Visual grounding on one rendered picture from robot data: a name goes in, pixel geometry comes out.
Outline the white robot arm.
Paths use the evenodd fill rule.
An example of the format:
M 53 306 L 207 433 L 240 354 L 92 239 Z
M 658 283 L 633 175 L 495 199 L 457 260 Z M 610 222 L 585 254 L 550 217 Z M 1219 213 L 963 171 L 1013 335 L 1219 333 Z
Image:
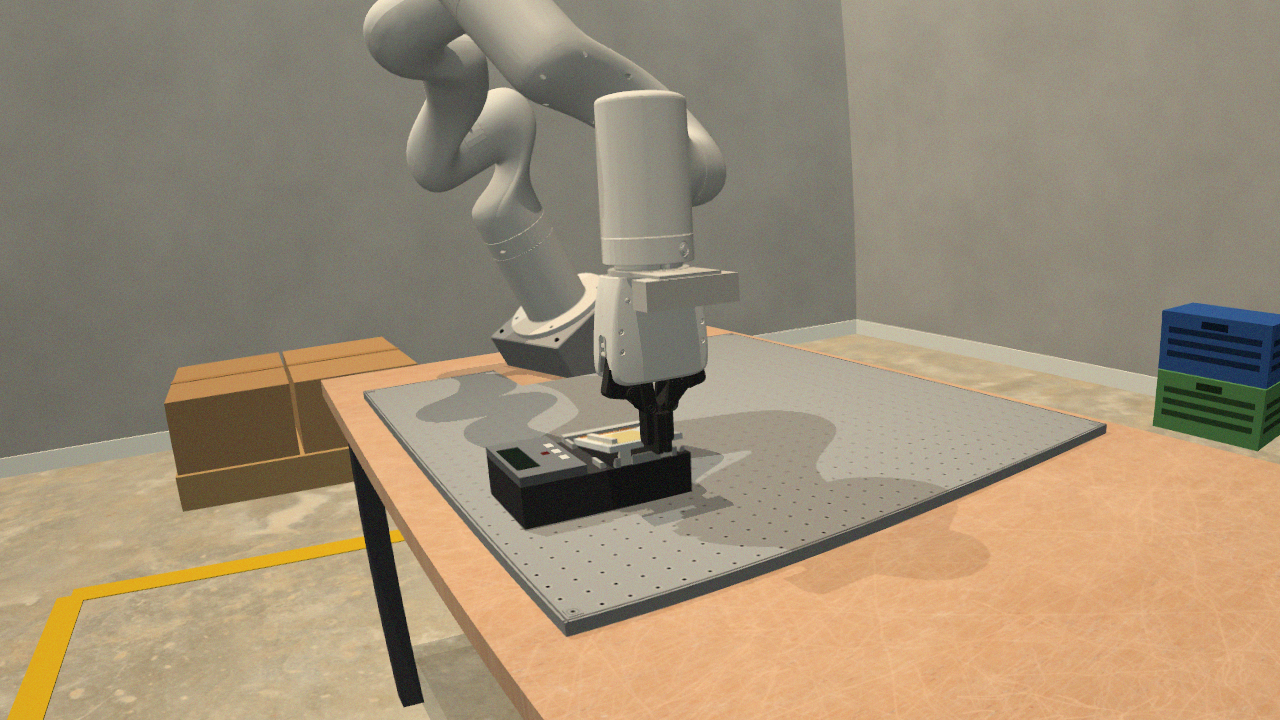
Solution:
M 454 190 L 497 163 L 472 218 L 524 307 L 515 334 L 573 325 L 595 307 L 599 279 L 577 275 L 532 190 L 536 118 L 525 97 L 595 128 L 602 263 L 646 278 L 632 281 L 634 310 L 740 301 L 739 272 L 678 269 L 694 260 L 692 208 L 724 186 L 721 149 L 684 95 L 582 33 L 553 0 L 378 0 L 364 40 L 384 69 L 424 79 L 407 143 L 424 190 Z M 485 55 L 518 92 L 488 94 Z

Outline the black cassette dock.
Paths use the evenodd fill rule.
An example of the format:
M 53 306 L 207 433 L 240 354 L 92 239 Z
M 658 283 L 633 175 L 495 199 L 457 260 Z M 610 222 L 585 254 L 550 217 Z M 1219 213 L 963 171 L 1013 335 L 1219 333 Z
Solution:
M 572 442 L 635 427 L 573 432 L 559 443 L 543 436 L 486 446 L 492 495 L 526 530 L 691 492 L 691 452 L 676 441 L 668 454 L 605 454 Z

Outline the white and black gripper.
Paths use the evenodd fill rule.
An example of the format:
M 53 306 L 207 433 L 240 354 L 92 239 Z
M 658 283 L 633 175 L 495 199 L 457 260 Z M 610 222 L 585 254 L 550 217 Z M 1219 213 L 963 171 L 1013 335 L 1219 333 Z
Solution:
M 686 389 L 707 379 L 704 306 L 658 313 L 634 310 L 636 272 L 599 275 L 594 316 L 594 364 L 602 395 L 639 410 L 640 439 L 654 454 L 672 451 L 673 411 Z M 607 356 L 605 356 L 607 355 Z M 653 387 L 655 382 L 655 389 Z M 639 389 L 637 389 L 639 388 Z

